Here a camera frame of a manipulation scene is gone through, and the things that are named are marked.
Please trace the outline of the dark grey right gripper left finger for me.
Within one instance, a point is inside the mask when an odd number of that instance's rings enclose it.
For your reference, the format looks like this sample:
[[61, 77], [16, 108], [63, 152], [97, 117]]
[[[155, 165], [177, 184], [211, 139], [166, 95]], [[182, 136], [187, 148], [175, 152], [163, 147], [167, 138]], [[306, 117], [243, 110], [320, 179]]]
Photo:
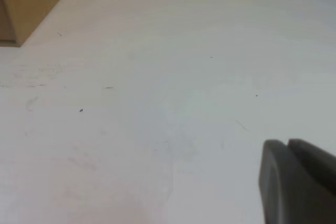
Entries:
[[335, 223], [335, 201], [287, 198], [290, 160], [287, 144], [266, 140], [262, 149], [259, 189], [265, 223]]

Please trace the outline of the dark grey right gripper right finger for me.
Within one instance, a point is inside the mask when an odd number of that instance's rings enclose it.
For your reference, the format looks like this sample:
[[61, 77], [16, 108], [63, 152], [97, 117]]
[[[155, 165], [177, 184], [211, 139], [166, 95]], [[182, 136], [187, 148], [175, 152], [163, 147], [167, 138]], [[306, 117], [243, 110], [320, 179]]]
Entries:
[[335, 156], [301, 139], [290, 139], [287, 198], [335, 201]]

